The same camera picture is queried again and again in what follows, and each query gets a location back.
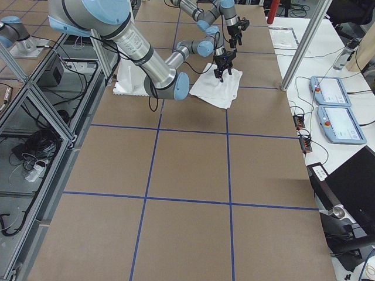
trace metal base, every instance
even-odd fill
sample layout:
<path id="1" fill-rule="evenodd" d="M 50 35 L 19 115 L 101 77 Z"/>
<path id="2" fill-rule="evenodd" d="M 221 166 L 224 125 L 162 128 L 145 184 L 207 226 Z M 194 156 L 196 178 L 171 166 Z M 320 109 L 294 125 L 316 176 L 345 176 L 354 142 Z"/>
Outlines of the metal base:
<path id="1" fill-rule="evenodd" d="M 33 38 L 33 40 L 35 41 L 37 46 L 47 45 L 49 43 L 49 40 L 46 39 Z M 18 50 L 17 46 L 14 46 L 13 48 L 11 48 L 10 53 L 16 59 L 37 59 L 44 49 L 45 48 L 36 48 L 35 51 L 24 54 Z"/>

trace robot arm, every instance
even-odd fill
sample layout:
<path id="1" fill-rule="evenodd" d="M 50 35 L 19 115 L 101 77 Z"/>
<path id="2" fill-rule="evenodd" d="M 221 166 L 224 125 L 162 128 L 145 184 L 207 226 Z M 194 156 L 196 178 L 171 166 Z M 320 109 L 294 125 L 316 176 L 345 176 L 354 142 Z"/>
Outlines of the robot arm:
<path id="1" fill-rule="evenodd" d="M 36 49 L 29 32 L 16 16 L 6 16 L 0 20 L 0 42 L 6 48 L 17 42 L 18 50 L 22 53 L 29 53 Z"/>
<path id="2" fill-rule="evenodd" d="M 170 0 L 170 2 L 190 15 L 202 31 L 209 28 L 216 19 L 223 15 L 228 33 L 231 36 L 230 47 L 235 49 L 237 43 L 242 45 L 242 31 L 249 27 L 250 22 L 237 16 L 234 0 L 196 0 L 196 4 L 190 0 Z M 197 7 L 198 3 L 212 3 L 213 6 L 205 12 Z"/>
<path id="3" fill-rule="evenodd" d="M 146 73 L 145 89 L 152 97 L 183 100 L 189 77 L 167 64 L 131 21 L 126 0 L 49 0 L 52 28 L 89 37 L 95 29 L 103 39 L 113 40 L 132 62 Z"/>

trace white towel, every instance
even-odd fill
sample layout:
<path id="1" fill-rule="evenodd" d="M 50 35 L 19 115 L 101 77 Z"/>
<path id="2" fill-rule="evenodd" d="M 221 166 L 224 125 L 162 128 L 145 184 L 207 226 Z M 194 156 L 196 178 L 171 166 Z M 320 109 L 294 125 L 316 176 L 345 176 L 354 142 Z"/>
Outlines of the white towel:
<path id="1" fill-rule="evenodd" d="M 224 82 L 222 83 L 215 77 L 214 69 L 216 68 L 216 65 L 212 65 L 209 71 L 201 74 L 190 90 L 190 94 L 216 107 L 227 109 L 230 107 L 232 100 L 237 98 L 242 72 L 233 68 L 231 69 L 232 75 L 229 75 L 228 70 L 225 70 L 223 73 Z"/>

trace power cord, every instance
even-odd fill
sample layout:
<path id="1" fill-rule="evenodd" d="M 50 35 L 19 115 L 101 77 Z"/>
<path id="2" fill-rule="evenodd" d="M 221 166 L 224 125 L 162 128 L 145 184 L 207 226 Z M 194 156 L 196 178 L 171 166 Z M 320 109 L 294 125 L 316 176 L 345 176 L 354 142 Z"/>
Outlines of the power cord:
<path id="1" fill-rule="evenodd" d="M 52 130 L 41 130 L 37 131 L 34 134 L 32 134 L 25 142 L 26 147 L 28 147 L 31 152 L 34 154 L 37 154 L 39 157 L 42 157 L 43 159 L 50 159 L 51 161 L 54 159 L 56 156 L 57 152 L 60 149 L 60 144 L 61 140 L 60 138 L 56 135 L 56 133 Z M 23 153 L 23 157 L 25 159 L 25 156 L 31 156 L 32 158 L 36 159 L 38 161 L 38 157 L 35 155 L 32 155 L 30 153 Z M 3 217 L 8 217 L 10 214 L 0 214 L 0 226 L 1 226 L 1 233 L 5 237 L 12 237 L 21 232 L 23 226 L 25 225 L 26 219 L 30 213 L 30 210 L 32 206 L 34 205 L 43 185 L 40 184 L 39 188 L 35 191 L 34 196 L 27 207 L 25 211 L 22 211 L 23 213 L 23 218 L 20 226 L 15 228 L 13 232 L 8 232 L 10 230 L 10 226 L 5 226 L 5 222 Z"/>
<path id="2" fill-rule="evenodd" d="M 220 33 L 219 32 L 216 32 L 215 33 L 215 36 L 214 36 L 214 52 L 216 51 L 216 49 L 217 49 L 217 43 L 216 43 L 216 36 L 219 34 L 219 36 L 220 36 Z M 190 64 L 190 63 L 188 63 L 187 61 L 184 61 L 183 63 L 185 63 L 185 64 L 187 64 L 196 74 L 204 74 L 204 73 L 207 73 L 211 68 L 212 68 L 212 66 L 213 66 L 213 63 L 214 63 L 214 57 L 212 58 L 212 62 L 211 62 L 211 65 L 210 65 L 210 67 L 207 69 L 207 70 L 205 70 L 205 71 L 203 71 L 203 72 L 199 72 L 199 71 L 196 71 L 193 67 L 192 67 L 192 65 Z"/>
<path id="3" fill-rule="evenodd" d="M 363 264 L 363 267 L 362 267 L 361 273 L 360 273 L 360 275 L 359 275 L 359 277 L 358 277 L 358 281 L 361 281 L 361 278 L 362 278 L 362 275 L 363 275 L 364 270 L 366 269 L 367 263 L 369 262 L 369 259 L 372 258 L 373 256 L 375 256 L 375 249 L 373 249 L 373 250 L 369 253 L 369 255 L 367 256 L 367 258 L 366 258 L 366 260 L 365 260 L 365 262 L 364 262 L 364 264 Z"/>
<path id="4" fill-rule="evenodd" d="M 180 8 L 180 7 L 177 7 L 177 6 L 168 5 L 165 0 L 164 0 L 164 4 L 167 5 L 168 7 L 171 7 L 171 8 Z"/>

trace black cable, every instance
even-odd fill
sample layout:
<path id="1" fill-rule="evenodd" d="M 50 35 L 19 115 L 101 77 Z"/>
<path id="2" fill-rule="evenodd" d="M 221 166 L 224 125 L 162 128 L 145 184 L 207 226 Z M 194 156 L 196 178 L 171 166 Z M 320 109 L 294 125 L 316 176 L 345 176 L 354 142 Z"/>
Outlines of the black cable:
<path id="1" fill-rule="evenodd" d="M 216 32 L 215 33 L 215 36 L 214 36 L 214 52 L 215 52 L 215 50 L 217 49 L 217 43 L 216 43 L 216 35 L 218 35 L 219 34 L 219 32 Z M 210 65 L 210 67 L 207 69 L 207 70 L 205 70 L 205 71 L 203 71 L 203 72 L 199 72 L 199 71 L 196 71 L 193 67 L 192 67 L 192 65 L 190 64 L 190 63 L 188 63 L 187 61 L 184 61 L 183 63 L 186 63 L 196 74 L 204 74 L 204 73 L 207 73 L 210 69 L 211 69 L 211 67 L 213 66 L 213 63 L 214 63 L 214 60 L 215 60 L 215 58 L 213 57 L 212 58 L 212 62 L 211 62 L 211 65 Z"/>
<path id="2" fill-rule="evenodd" d="M 299 107 L 299 106 L 297 106 L 297 105 L 293 105 L 293 106 L 291 106 L 290 108 L 295 108 L 295 109 L 294 109 L 294 114 L 295 114 L 295 110 L 296 110 L 297 108 L 299 108 L 300 110 L 302 110 L 302 113 L 301 113 L 301 114 L 297 114 L 297 115 L 303 115 L 303 117 L 305 116 L 305 110 L 304 110 L 302 107 Z"/>
<path id="3" fill-rule="evenodd" d="M 180 8 L 180 7 L 177 7 L 177 6 L 168 5 L 165 0 L 164 0 L 164 4 L 167 5 L 168 7 L 171 7 L 171 8 Z"/>
<path id="4" fill-rule="evenodd" d="M 10 86 L 10 85 L 8 85 L 8 84 L 5 84 L 5 83 L 1 83 L 1 82 L 0 82 L 0 84 L 1 84 L 1 85 L 5 85 L 5 86 L 8 86 L 9 88 L 12 88 L 12 89 L 13 89 L 13 87 L 12 87 L 12 86 Z"/>
<path id="5" fill-rule="evenodd" d="M 298 90 L 298 86 L 297 86 L 297 80 L 298 80 L 299 78 L 303 78 L 303 79 L 310 80 L 310 78 L 307 78 L 307 77 L 304 77 L 304 76 L 297 76 L 297 77 L 295 78 L 294 86 L 295 86 L 295 89 L 297 90 L 297 97 L 298 97 L 301 101 L 304 101 L 304 102 L 307 103 L 308 105 L 311 105 L 311 108 L 314 108 L 312 102 L 308 102 L 307 100 L 301 98 L 301 96 L 299 95 L 299 90 Z"/>
<path id="6" fill-rule="evenodd" d="M 328 159 L 329 159 L 329 152 L 328 152 L 328 150 L 324 146 L 322 146 L 320 143 L 317 143 L 314 140 L 311 140 L 311 142 L 315 143 L 316 145 L 319 145 L 327 153 L 327 159 L 322 163 L 322 165 L 324 165 L 325 163 L 328 162 Z"/>
<path id="7" fill-rule="evenodd" d="M 74 98 L 66 98 L 66 97 L 63 97 L 62 95 L 58 94 L 56 91 L 53 91 L 53 90 L 48 89 L 48 88 L 46 88 L 46 87 L 41 87 L 40 89 L 41 89 L 41 90 L 44 90 L 44 91 L 51 92 L 52 94 L 58 96 L 59 98 L 62 98 L 63 100 L 67 100 L 67 101 L 74 101 L 74 100 L 76 100 L 76 99 L 78 99 L 78 98 L 81 97 L 81 94 L 79 94 L 79 95 L 77 95 L 77 96 L 74 97 Z"/>
<path id="8" fill-rule="evenodd" d="M 298 3 L 291 4 L 290 17 L 291 18 L 305 18 L 307 11 L 310 11 L 309 5 L 302 5 Z"/>
<path id="9" fill-rule="evenodd" d="M 374 121 L 371 121 L 370 123 L 367 123 L 367 124 L 359 124 L 361 127 L 364 127 L 364 126 L 368 126 L 368 125 L 371 125 L 371 124 L 374 124 L 375 123 L 375 120 Z"/>
<path id="10" fill-rule="evenodd" d="M 71 60 L 70 56 L 67 54 L 67 52 L 64 50 L 64 48 L 62 48 L 62 46 L 60 45 L 60 43 L 58 43 L 57 41 L 52 40 L 52 39 L 49 39 L 49 38 L 44 38 L 44 37 L 34 36 L 34 35 L 33 35 L 32 37 L 34 37 L 34 38 L 38 38 L 38 39 L 44 39 L 44 40 L 52 41 L 53 43 L 55 43 L 55 44 L 56 44 L 56 45 L 57 45 L 57 46 L 58 46 L 58 47 L 64 52 L 64 54 L 67 56 L 67 58 Z M 57 51 L 55 51 L 55 52 L 56 52 L 56 54 L 58 55 L 59 59 L 62 60 L 62 58 L 61 58 L 60 55 L 57 53 Z M 76 68 L 75 66 L 74 66 L 74 68 L 76 68 L 76 71 L 74 71 L 74 70 L 72 70 L 72 69 L 66 67 L 66 65 L 65 65 L 65 63 L 64 63 L 63 60 L 62 60 L 62 65 L 63 65 L 63 67 L 64 67 L 66 70 L 78 74 L 79 79 L 80 79 L 80 81 L 81 81 L 81 86 L 82 86 L 81 92 L 82 92 L 82 91 L 83 91 L 83 88 L 84 88 L 84 87 L 87 87 L 87 79 L 86 79 L 85 75 L 82 74 L 82 73 L 79 73 L 79 72 L 77 71 L 77 68 Z M 82 82 L 81 76 L 84 77 L 84 80 L 85 80 L 85 86 L 83 86 L 83 82 Z"/>
<path id="11" fill-rule="evenodd" d="M 328 53 L 328 54 L 324 54 L 323 56 L 313 56 L 313 57 L 304 57 L 304 59 L 315 59 L 315 58 L 321 58 L 321 57 L 326 57 L 326 56 L 329 56 L 330 54 L 335 54 L 339 51 L 341 51 L 342 49 L 344 49 L 345 47 L 342 47 L 340 48 L 339 50 L 337 51 L 334 51 L 334 52 L 331 52 L 331 53 Z M 284 56 L 284 57 L 294 57 L 294 54 L 277 54 L 276 56 Z"/>
<path id="12" fill-rule="evenodd" d="M 223 15 L 221 15 L 221 32 L 222 32 L 222 34 L 223 34 L 223 39 L 224 39 L 227 43 L 229 43 L 229 41 L 225 38 Z"/>
<path id="13" fill-rule="evenodd" d="M 90 80 L 87 82 L 87 85 L 90 85 L 90 84 L 92 83 L 92 81 L 94 80 L 95 73 L 96 73 L 96 71 L 98 70 L 98 63 L 97 63 L 96 61 L 95 61 L 95 64 L 96 64 L 95 72 L 91 75 Z M 64 100 L 64 101 L 60 101 L 60 102 L 57 102 L 57 103 L 53 104 L 53 106 L 55 107 L 55 106 L 57 106 L 57 105 L 64 104 L 64 103 L 66 103 L 66 102 L 70 102 L 70 101 L 73 101 L 73 100 L 77 100 L 77 99 L 79 99 L 79 98 L 81 98 L 81 97 L 84 97 L 84 95 L 86 95 L 86 93 L 87 93 L 87 90 L 88 90 L 88 87 L 86 87 L 83 91 L 81 91 L 81 92 L 79 93 L 79 95 L 77 95 L 76 97 L 74 97 L 74 98 L 72 98 L 72 99 L 67 99 L 67 98 L 65 98 L 66 100 Z M 74 112 L 73 112 L 72 115 L 70 116 L 70 120 L 72 120 L 72 119 L 74 118 L 74 116 L 76 115 L 80 103 L 81 103 L 81 101 L 78 103 L 78 105 L 77 105 L 77 107 L 75 108 Z"/>
<path id="14" fill-rule="evenodd" d="M 28 107 L 26 106 L 26 104 L 22 104 L 22 105 L 21 105 L 21 108 L 24 110 L 24 112 L 25 112 L 27 115 L 29 115 L 29 116 L 35 121 L 35 124 L 36 124 L 36 126 L 37 126 L 38 128 L 40 128 L 40 129 L 46 129 L 46 128 L 48 128 L 48 125 L 42 123 L 42 122 L 39 120 L 39 116 L 34 117 L 34 116 L 31 114 L 31 112 L 30 112 L 30 110 L 28 109 Z"/>
<path id="15" fill-rule="evenodd" d="M 54 153 L 50 157 L 50 158 L 52 158 L 51 159 L 51 161 L 52 161 L 53 158 L 56 156 L 57 151 L 59 151 L 59 149 L 60 149 L 60 139 L 56 136 L 55 132 L 53 132 L 52 130 L 42 130 L 42 131 L 49 131 L 50 132 L 50 136 L 56 141 L 56 143 L 55 143 L 56 145 L 54 146 Z M 35 132 L 30 137 L 38 135 L 39 133 L 40 133 L 40 131 L 37 131 L 37 132 Z M 50 166 L 47 166 L 46 173 L 48 173 L 49 168 L 50 168 Z M 34 205 L 34 203 L 35 203 L 35 201 L 36 201 L 36 199 L 37 199 L 37 197 L 38 197 L 38 195 L 39 195 L 42 187 L 43 187 L 43 184 L 40 184 L 39 188 L 35 191 L 34 196 L 33 196 L 32 200 L 31 200 L 29 206 L 27 207 L 27 209 L 25 210 L 25 212 L 23 214 L 23 218 L 22 218 L 22 222 L 21 222 L 20 226 L 17 227 L 17 228 L 15 228 L 14 232 L 11 232 L 11 233 L 8 232 L 8 230 L 10 229 L 10 227 L 6 227 L 5 223 L 4 223 L 4 220 L 3 220 L 3 217 L 9 216 L 10 214 L 0 214 L 0 225 L 1 225 L 1 233 L 2 233 L 2 235 L 4 235 L 5 237 L 12 237 L 12 236 L 16 235 L 17 233 L 19 233 L 22 230 L 23 226 L 25 225 L 26 219 L 27 219 L 27 217 L 28 217 L 28 215 L 30 213 L 30 210 L 31 210 L 32 206 Z"/>
<path id="16" fill-rule="evenodd" d="M 120 51 L 118 48 L 113 47 L 112 45 L 110 45 L 109 43 L 107 43 L 105 40 L 100 39 L 100 38 L 96 38 L 96 37 L 94 37 L 94 36 L 90 36 L 90 38 L 95 39 L 95 40 L 98 40 L 98 41 L 100 41 L 101 43 L 106 44 L 109 48 L 113 49 L 113 51 L 108 50 L 107 48 L 105 48 L 106 50 L 108 50 L 108 51 L 110 51 L 110 52 L 113 52 L 113 53 L 117 53 L 117 54 L 121 54 L 121 55 L 123 55 L 123 56 L 124 56 L 124 57 L 123 57 L 124 60 L 131 60 L 131 58 L 128 57 L 124 52 Z"/>
<path id="17" fill-rule="evenodd" d="M 348 95 L 353 95 L 353 94 L 361 94 L 363 92 L 372 92 L 374 93 L 372 90 L 366 90 L 366 91 L 357 91 L 357 92 L 347 92 Z"/>

